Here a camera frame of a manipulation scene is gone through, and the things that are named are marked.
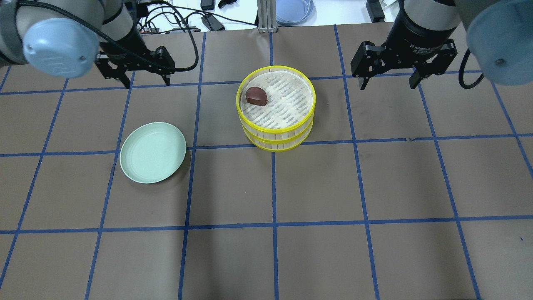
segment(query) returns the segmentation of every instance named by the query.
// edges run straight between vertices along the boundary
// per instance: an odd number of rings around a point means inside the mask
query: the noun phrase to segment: electrical cable
[[[94,27],[92,24],[86,22],[85,20],[79,18],[78,16],[72,14],[71,12],[68,12],[60,7],[57,7],[55,5],[51,5],[51,4],[48,4],[48,3],[44,3],[44,2],[33,2],[33,1],[28,1],[28,0],[19,0],[18,1],[18,5],[19,6],[32,6],[32,7],[40,7],[40,8],[43,8],[43,9],[48,9],[48,10],[52,10],[52,11],[55,11],[57,13],[60,13],[66,17],[69,17],[71,19],[73,19],[74,21],[80,23],[81,25],[87,27],[88,29],[90,29],[92,32],[96,33],[97,35],[99,35],[100,37],[102,37],[104,40],[106,40],[107,42],[109,42],[110,44],[112,44],[113,46],[121,49],[122,51],[124,51],[125,53],[131,55],[133,58],[135,58],[136,60],[138,61],[141,61],[143,62],[144,64],[148,64],[148,65],[152,65],[152,66],[155,66],[159,69],[165,69],[165,70],[172,70],[174,72],[185,72],[185,71],[190,71],[190,70],[193,70],[197,65],[198,65],[198,60],[199,60],[199,57],[198,57],[198,48],[196,47],[196,42],[192,36],[192,32],[189,28],[189,25],[185,23],[185,27],[187,29],[187,32],[189,33],[189,36],[191,38],[191,41],[192,41],[192,46],[195,50],[195,62],[194,64],[192,64],[192,66],[190,67],[186,67],[186,68],[171,68],[171,67],[167,67],[167,66],[163,66],[163,65],[160,65],[154,61],[150,61],[140,55],[138,55],[137,53],[127,49],[126,47],[120,45],[117,41],[113,40],[111,37],[109,37],[107,34],[103,33],[101,30],[99,30],[98,28]],[[183,16],[181,16],[181,14],[176,10],[174,9],[178,15],[180,16],[180,18],[184,21],[183,19]]]
[[[479,78],[476,81],[474,81],[474,83],[465,84],[465,80],[464,80],[465,67],[466,67],[466,62],[468,61],[468,57],[469,56],[470,56],[470,49],[466,49],[465,56],[463,56],[463,60],[461,61],[461,65],[459,66],[459,85],[463,89],[471,89],[471,88],[475,87],[485,77],[485,75],[481,74],[481,75],[479,75]]]
[[[173,12],[170,12],[170,11],[163,11],[163,12],[157,13],[157,14],[154,15],[152,18],[150,18],[149,20],[145,21],[145,22],[144,22],[144,25],[141,26],[140,30],[144,29],[149,23],[154,24],[154,23],[153,23],[153,20],[154,20],[155,18],[157,18],[158,16],[160,16],[160,15],[167,15],[167,14],[174,15],[174,13],[173,13]]]
[[[161,11],[165,11],[164,8],[165,8],[164,6],[160,6],[160,7],[156,8],[156,9],[161,9]],[[170,23],[172,25],[180,25],[180,21],[178,20],[176,15],[174,15],[174,19],[176,20],[176,22],[170,21],[170,19],[167,17],[167,15],[165,15],[165,19],[167,19],[168,23]]]
[[[194,14],[199,14],[199,15],[202,15],[202,16],[206,15],[205,12],[193,11],[193,12],[191,12],[190,14],[188,14],[188,15],[185,17],[185,21],[187,21],[187,23],[188,23],[188,22],[189,22],[189,17],[191,17],[191,16],[194,15]]]
[[[166,30],[166,31],[160,31],[160,32],[154,32],[154,33],[146,33],[146,35],[152,35],[152,34],[167,34],[167,33],[171,33],[171,32],[174,32],[174,31],[183,31],[185,32],[185,29],[184,28],[172,28],[170,30]],[[200,28],[191,28],[192,32],[201,32],[201,29]]]
[[[215,15],[217,17],[220,17],[222,19],[226,19],[226,20],[229,20],[229,21],[233,21],[233,22],[238,22],[238,23],[243,23],[243,24],[247,24],[247,25],[252,25],[252,26],[255,26],[257,27],[256,24],[253,24],[253,23],[249,23],[249,22],[244,22],[244,21],[239,21],[239,20],[235,20],[235,19],[230,19],[230,18],[227,18],[227,17],[224,17],[223,15],[219,15],[219,14],[216,14],[216,13],[212,13],[212,12],[208,12],[208,11],[203,11],[203,10],[197,10],[197,9],[191,9],[189,7],[183,7],[183,6],[174,6],[166,1],[162,1],[162,0],[154,0],[152,2],[150,2],[150,4],[161,4],[161,3],[164,3],[164,4],[167,4],[168,6],[174,8],[174,9],[183,9],[183,10],[190,10],[190,11],[196,11],[196,12],[202,12],[202,13],[209,13],[209,14],[212,14],[212,15]]]

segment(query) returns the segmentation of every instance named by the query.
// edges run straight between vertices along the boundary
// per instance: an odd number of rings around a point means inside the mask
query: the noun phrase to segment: blue tape grid
[[[2,87],[5,83],[5,80],[7,78],[7,75],[9,73],[9,70],[7,70],[6,75],[4,76],[4,79],[2,80]],[[35,173],[33,176],[33,179],[31,180],[30,188],[28,191],[28,195],[26,196],[26,201],[24,202],[24,206],[22,208],[22,213],[19,218],[19,223],[17,225],[17,231],[19,231],[22,227],[22,222],[24,221],[24,216],[26,214],[26,210],[28,209],[28,204],[30,202],[31,193],[33,192],[33,188],[35,186],[35,180],[37,179],[37,175],[39,174],[39,169],[41,168],[41,164],[43,163],[44,153],[46,152],[46,147],[48,146],[48,141],[50,141],[50,136],[52,135],[52,130],[54,128],[55,119],[58,116],[59,107],[61,106],[61,102],[63,101],[63,96],[65,94],[65,89],[67,88],[68,79],[65,80],[65,83],[63,84],[63,90],[61,91],[61,95],[59,96],[58,104],[55,107],[54,116],[52,117],[52,122],[50,123],[50,128],[48,129],[48,134],[46,135],[46,139],[44,141],[43,150],[41,151],[41,154],[39,156],[39,162],[37,163],[37,167],[35,169]],[[4,283],[5,273],[7,271],[7,267],[9,266],[9,261],[11,260],[11,256],[13,255],[13,250],[15,249],[15,244],[17,243],[17,238],[19,237],[19,233],[16,232],[13,236],[13,241],[11,242],[11,246],[9,248],[9,252],[7,253],[7,258],[4,264],[4,268],[2,269],[2,275],[0,275],[0,289],[2,288],[2,284]]]
[[[374,283],[374,294],[376,296],[376,299],[379,300],[379,286],[377,283],[376,264],[374,262],[374,250],[372,248],[372,236],[370,234],[370,223],[368,222],[368,212],[366,208],[365,190],[363,188],[361,164],[359,162],[359,151],[357,149],[357,143],[356,143],[356,139],[357,139],[356,132],[353,127],[352,109],[350,106],[350,95],[348,93],[348,82],[346,80],[346,70],[344,69],[344,59],[342,56],[341,40],[339,39],[339,36],[338,36],[337,25],[333,25],[333,29],[335,31],[335,39],[337,40],[338,55],[340,58],[341,69],[342,69],[342,76],[343,76],[343,83],[344,83],[344,95],[346,97],[346,107],[348,109],[348,119],[350,121],[350,130],[352,132],[353,152],[356,156],[357,179],[359,181],[359,193],[361,194],[361,206],[363,209],[363,218],[365,219],[365,231],[366,231],[366,236],[367,236],[368,254],[370,258],[370,270],[372,272],[372,281]]]
[[[374,254],[372,249],[372,237],[370,234],[370,224],[404,224],[404,223],[439,223],[439,222],[455,222],[458,227],[459,236],[461,238],[461,243],[463,246],[465,259],[469,268],[472,285],[476,294],[476,297],[478,299],[481,299],[480,292],[476,283],[474,270],[472,267],[472,264],[470,262],[470,256],[468,253],[468,249],[466,246],[466,241],[464,239],[464,234],[461,227],[461,222],[472,222],[472,221],[483,221],[483,220],[514,220],[514,219],[533,219],[533,215],[514,215],[514,216],[482,216],[482,217],[460,217],[457,212],[457,208],[455,206],[455,201],[453,198],[453,194],[451,191],[451,186],[448,180],[448,176],[446,173],[446,167],[444,165],[444,161],[440,152],[439,147],[439,140],[451,140],[451,139],[484,139],[484,138],[515,138],[517,140],[517,144],[519,146],[519,149],[522,153],[522,156],[524,158],[524,161],[526,162],[526,165],[529,169],[529,172],[533,178],[533,169],[531,167],[531,163],[526,155],[526,152],[522,146],[520,137],[533,137],[533,133],[517,133],[516,129],[511,121],[511,118],[509,117],[509,114],[505,108],[505,105],[499,95],[499,92],[494,84],[492,84],[492,87],[494,89],[494,92],[498,98],[498,101],[500,103],[500,106],[507,118],[507,121],[509,123],[509,126],[511,127],[512,134],[510,135],[477,135],[477,136],[442,136],[438,137],[435,134],[435,130],[431,121],[431,115],[429,112],[429,109],[427,107],[424,93],[422,90],[422,87],[419,86],[419,92],[422,97],[422,102],[424,104],[424,109],[426,111],[426,115],[428,118],[428,122],[430,125],[430,129],[432,132],[431,137],[419,137],[415,139],[411,139],[411,141],[428,141],[432,140],[435,143],[435,147],[437,149],[439,162],[441,164],[442,172],[445,178],[446,186],[448,189],[448,194],[450,196],[450,203],[452,205],[453,211],[454,211],[454,217],[453,218],[420,218],[420,219],[377,219],[377,220],[370,220],[368,219],[367,209],[366,209],[366,201],[365,201],[365,194],[364,194],[364,188],[363,188],[363,181],[362,181],[362,175],[361,175],[361,169],[360,169],[360,162],[359,162],[359,154],[357,149],[358,143],[389,143],[389,142],[397,142],[397,141],[406,141],[405,138],[389,138],[389,139],[357,139],[356,133],[353,125],[353,119],[351,114],[351,107],[350,107],[350,98],[348,93],[348,83],[347,79],[351,78],[352,76],[347,75],[345,68],[344,68],[344,61],[343,61],[343,55],[342,55],[342,49],[340,44],[340,39],[337,31],[337,26],[334,26],[334,32],[335,32],[335,38],[337,42],[337,48],[338,53],[340,57],[340,63],[341,63],[341,69],[342,69],[342,76],[322,76],[322,77],[310,77],[311,80],[331,80],[331,79],[342,79],[344,83],[344,92],[346,97],[346,105],[348,108],[348,118],[350,121],[350,130],[352,133],[352,139],[351,140],[332,140],[332,141],[306,141],[303,143],[303,145],[324,145],[324,144],[353,144],[354,147],[354,154],[355,154],[355,160],[356,160],[356,166],[357,166],[357,172],[358,172],[358,181],[359,181],[359,189],[361,194],[361,205],[363,208],[364,213],[364,219],[363,220],[348,220],[348,221],[325,221],[325,222],[277,222],[277,209],[276,209],[276,155],[275,153],[271,154],[271,160],[272,160],[272,223],[246,223],[246,224],[218,224],[218,225],[189,225],[189,218],[190,218],[190,208],[191,208],[191,197],[192,197],[192,184],[193,184],[193,173],[194,173],[194,164],[195,164],[195,158],[196,158],[196,150],[198,149],[222,149],[222,148],[242,148],[242,147],[254,147],[252,144],[239,144],[239,145],[213,145],[213,146],[197,146],[197,135],[198,135],[198,119],[199,119],[199,108],[200,108],[200,96],[201,96],[201,87],[203,85],[216,85],[216,84],[237,84],[240,83],[240,81],[219,81],[219,82],[202,82],[202,76],[203,76],[203,67],[204,67],[204,56],[205,56],[205,43],[206,43],[206,33],[204,33],[203,36],[203,50],[201,53],[201,61],[200,61],[200,75],[198,83],[177,83],[177,84],[171,84],[171,86],[197,86],[198,87],[198,98],[197,98],[197,108],[196,108],[196,119],[195,119],[195,135],[194,135],[194,142],[192,147],[188,147],[188,150],[192,151],[192,158],[191,158],[191,171],[190,171],[190,178],[189,178],[189,193],[187,198],[187,212],[185,217],[185,225],[184,226],[156,226],[156,227],[111,227],[111,228],[105,228],[104,220],[106,216],[107,211],[107,204],[109,201],[109,194],[111,191],[112,186],[112,180],[114,176],[115,166],[116,162],[118,160],[119,155],[119,146],[120,141],[122,139],[122,134],[124,130],[124,123],[126,119],[127,114],[127,108],[129,105],[130,95],[132,92],[132,89],[144,89],[144,88],[158,88],[158,87],[165,87],[163,84],[153,84],[153,85],[134,85],[134,76],[132,75],[132,87],[130,87],[128,91],[128,96],[126,99],[126,104],[124,108],[123,113],[123,119],[120,126],[119,131],[119,137],[117,140],[117,147],[115,150],[108,150],[108,151],[86,151],[86,152],[47,152],[46,147],[48,144],[48,141],[50,139],[50,135],[53,130],[53,126],[55,123],[55,119],[57,117],[58,111],[60,109],[60,105],[62,102],[62,98],[66,92],[83,92],[83,91],[98,91],[98,90],[115,90],[115,89],[122,89],[122,87],[109,87],[109,88],[87,88],[87,89],[67,89],[68,80],[65,81],[63,88],[61,90],[45,90],[45,91],[21,91],[21,92],[2,92],[2,88],[7,80],[7,77],[9,75],[9,72],[11,70],[11,67],[7,68],[6,74],[2,78],[2,82],[0,83],[0,95],[15,95],[15,94],[34,94],[34,93],[60,93],[60,98],[58,101],[58,104],[56,106],[56,110],[54,112],[54,116],[49,128],[48,135],[46,137],[45,144],[43,146],[43,150],[40,153],[6,153],[6,154],[0,154],[0,157],[16,157],[16,156],[39,156],[39,163],[37,164],[37,168],[35,170],[34,177],[32,179],[30,189],[28,191],[28,195],[25,201],[25,205],[22,210],[21,217],[19,219],[19,223],[16,230],[0,230],[0,234],[14,234],[13,241],[11,243],[11,247],[9,249],[9,253],[6,259],[6,262],[4,264],[4,267],[2,269],[2,275],[0,277],[0,288],[2,287],[3,280],[5,278],[5,273],[7,271],[9,261],[11,259],[12,253],[14,251],[14,247],[17,241],[17,238],[19,234],[36,234],[36,233],[79,233],[79,232],[93,232],[98,233],[98,237],[96,240],[96,245],[94,249],[93,254],[93,260],[91,264],[91,270],[90,270],[90,276],[89,280],[87,282],[87,288],[86,288],[86,294],[85,299],[87,300],[90,294],[91,289],[91,283],[92,278],[94,275],[94,269],[96,265],[96,259],[98,257],[98,250],[100,246],[101,241],[101,235],[103,232],[134,232],[134,231],[167,231],[167,230],[184,230],[184,236],[183,236],[183,245],[182,245],[182,259],[181,259],[181,269],[180,269],[180,282],[179,282],[179,294],[178,299],[182,299],[182,293],[183,293],[183,278],[184,278],[184,270],[185,270],[185,258],[187,253],[187,237],[189,230],[209,230],[209,229],[220,229],[220,228],[257,228],[257,227],[272,227],[273,230],[273,269],[274,269],[274,297],[276,300],[279,299],[279,284],[278,284],[278,253],[277,253],[277,227],[290,227],[290,226],[334,226],[334,225],[365,225],[365,230],[367,234],[367,243],[368,243],[368,250],[369,250],[369,259],[370,259],[370,265],[372,270],[372,277],[373,277],[373,283],[374,283],[374,291],[376,299],[379,299],[379,288],[378,288],[378,281],[377,281],[377,274],[375,269],[375,262],[374,262]],[[269,34],[269,46],[270,46],[270,65],[274,65],[274,57],[273,57],[273,35],[272,33]],[[466,73],[480,73],[479,70],[471,70],[466,71]],[[449,71],[446,72],[446,74],[457,74],[457,71]],[[391,74],[380,74],[378,76],[410,76],[411,73],[391,73]],[[33,187],[35,184],[35,180],[37,178],[42,160],[45,156],[52,156],[52,155],[98,155],[98,154],[114,154],[115,160],[114,160],[114,166],[110,173],[109,183],[108,183],[108,189],[106,193],[106,198],[104,201],[104,207],[102,209],[102,217],[100,221],[100,226],[98,228],[66,228],[66,229],[46,229],[46,230],[23,230],[21,229],[21,225],[28,207],[29,200],[31,198],[31,193],[33,191]]]
[[[442,169],[442,174],[444,175],[444,180],[446,183],[446,189],[448,190],[448,196],[450,197],[451,208],[454,212],[455,221],[457,224],[457,230],[459,231],[459,238],[461,239],[461,245],[463,246],[463,252],[465,255],[465,259],[466,259],[466,265],[470,273],[470,279],[472,280],[472,286],[474,288],[475,296],[477,299],[481,299],[478,283],[475,279],[474,268],[472,267],[472,262],[470,261],[470,254],[466,246],[466,241],[465,241],[465,237],[463,234],[463,227],[461,226],[461,221],[459,220],[459,213],[457,212],[457,207],[455,206],[454,195],[451,191],[450,180],[448,179],[448,173],[446,171],[446,166],[444,165],[444,159],[442,158],[442,153],[440,151],[439,141],[435,138],[437,135],[435,134],[435,128],[433,127],[433,122],[431,121],[431,115],[427,107],[426,98],[424,97],[424,91],[422,90],[421,84],[418,85],[418,90],[420,92],[420,96],[422,97],[422,103],[424,104],[424,110],[426,111],[427,121],[430,125],[431,135],[433,136],[435,148],[437,149],[437,156],[439,157],[440,167]]]
[[[204,38],[202,41],[202,50],[201,50],[201,59],[200,59],[200,75],[198,78],[198,95],[196,100],[196,118],[195,118],[195,135],[192,142],[192,157],[191,157],[191,170],[189,177],[189,193],[187,195],[187,211],[185,213],[185,227],[183,231],[183,245],[181,248],[181,268],[180,268],[180,282],[178,285],[178,300],[181,300],[183,297],[183,277],[185,275],[185,256],[187,254],[187,239],[189,237],[189,220],[191,216],[191,197],[192,197],[192,179],[195,173],[195,159],[196,159],[196,143],[198,140],[198,119],[200,118],[200,98],[201,98],[201,87],[202,87],[202,76],[204,74],[204,58],[205,58],[205,41],[206,33],[204,33]]]
[[[135,81],[135,72],[132,74],[131,82]],[[128,113],[128,106],[130,105],[130,97],[132,94],[132,88],[128,89],[128,95],[126,97],[126,104],[124,105],[124,113],[122,114],[122,122],[120,123],[120,130],[118,131],[117,147],[115,148],[115,158],[113,161],[113,167],[109,174],[109,183],[106,191],[106,198],[104,200],[102,217],[100,218],[100,227],[98,228],[98,236],[96,237],[96,245],[94,246],[93,260],[91,263],[91,270],[89,272],[89,279],[87,281],[87,288],[85,290],[85,300],[89,299],[89,293],[91,292],[91,284],[93,282],[94,268],[96,267],[96,258],[98,257],[98,250],[100,249],[100,241],[102,239],[103,225],[106,219],[107,204],[109,202],[109,195],[111,194],[111,185],[113,184],[113,176],[115,175],[115,167],[117,166],[118,154],[120,151],[120,141],[122,140],[122,134],[124,132],[124,124],[126,123],[126,115]]]

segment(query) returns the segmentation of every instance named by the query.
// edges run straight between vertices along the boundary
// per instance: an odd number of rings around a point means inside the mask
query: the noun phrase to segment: brown food item
[[[253,86],[246,91],[246,102],[265,106],[268,103],[267,93],[263,89]]]

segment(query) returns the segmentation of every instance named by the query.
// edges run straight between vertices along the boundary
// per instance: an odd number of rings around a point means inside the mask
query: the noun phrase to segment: light green plate
[[[179,168],[187,145],[176,126],[164,122],[143,125],[124,141],[120,150],[120,167],[138,183],[156,183]]]

